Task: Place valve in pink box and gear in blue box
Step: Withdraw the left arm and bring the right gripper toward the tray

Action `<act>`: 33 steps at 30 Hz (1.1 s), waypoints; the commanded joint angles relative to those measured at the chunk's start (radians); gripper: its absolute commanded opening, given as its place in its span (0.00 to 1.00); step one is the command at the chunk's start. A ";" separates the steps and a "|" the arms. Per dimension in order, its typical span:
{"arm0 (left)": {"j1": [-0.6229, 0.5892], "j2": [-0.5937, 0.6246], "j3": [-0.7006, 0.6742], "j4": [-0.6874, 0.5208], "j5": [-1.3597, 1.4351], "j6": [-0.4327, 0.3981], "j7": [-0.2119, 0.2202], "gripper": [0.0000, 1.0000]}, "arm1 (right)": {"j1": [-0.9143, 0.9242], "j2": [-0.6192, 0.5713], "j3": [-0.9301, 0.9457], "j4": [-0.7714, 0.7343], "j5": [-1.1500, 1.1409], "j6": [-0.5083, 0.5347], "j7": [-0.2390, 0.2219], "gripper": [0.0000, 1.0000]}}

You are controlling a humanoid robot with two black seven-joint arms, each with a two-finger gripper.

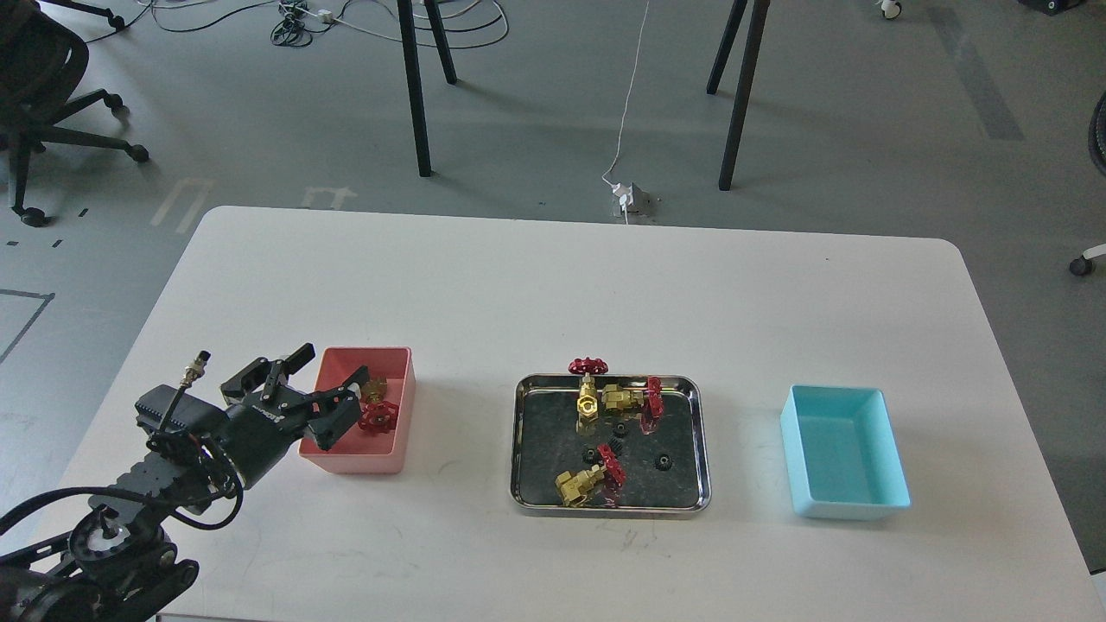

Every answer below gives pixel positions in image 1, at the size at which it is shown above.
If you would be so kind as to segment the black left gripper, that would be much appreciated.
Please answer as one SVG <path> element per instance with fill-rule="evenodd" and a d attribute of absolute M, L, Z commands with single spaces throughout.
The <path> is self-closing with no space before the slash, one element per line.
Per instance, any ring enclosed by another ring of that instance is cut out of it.
<path fill-rule="evenodd" d="M 255 357 L 220 386 L 228 410 L 216 440 L 246 489 L 270 471 L 294 440 L 307 435 L 319 449 L 328 450 L 359 421 L 359 384 L 311 394 L 286 386 L 289 375 L 314 357 L 312 343 L 284 357 Z"/>

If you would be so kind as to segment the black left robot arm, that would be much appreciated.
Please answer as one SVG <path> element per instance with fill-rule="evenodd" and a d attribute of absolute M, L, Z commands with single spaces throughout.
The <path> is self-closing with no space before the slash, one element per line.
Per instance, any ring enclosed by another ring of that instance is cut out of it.
<path fill-rule="evenodd" d="M 3 556 L 4 621 L 146 621 L 199 576 L 179 559 L 161 527 L 174 519 L 222 529 L 246 491 L 286 454 L 312 438 L 331 448 L 359 419 L 371 370 L 340 385 L 303 393 L 288 385 L 315 357 L 304 344 L 288 357 L 259 357 L 221 385 L 226 406 L 188 394 L 209 353 L 199 352 L 176 386 L 157 386 L 136 402 L 149 449 L 109 486 L 40 493 L 3 515 L 3 531 L 48 505 L 86 496 L 90 511 L 66 532 Z"/>

